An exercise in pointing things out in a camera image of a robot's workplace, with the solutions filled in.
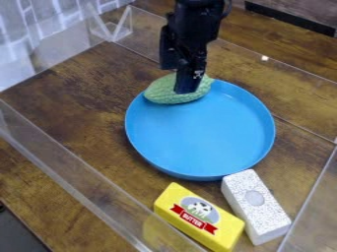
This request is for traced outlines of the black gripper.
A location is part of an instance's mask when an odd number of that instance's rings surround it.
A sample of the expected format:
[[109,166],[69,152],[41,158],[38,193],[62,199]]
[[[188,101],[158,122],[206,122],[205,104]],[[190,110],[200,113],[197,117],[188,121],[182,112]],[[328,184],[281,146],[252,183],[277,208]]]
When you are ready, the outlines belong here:
[[176,0],[160,38],[160,65],[177,69],[174,92],[194,93],[208,67],[208,44],[217,39],[232,0]]

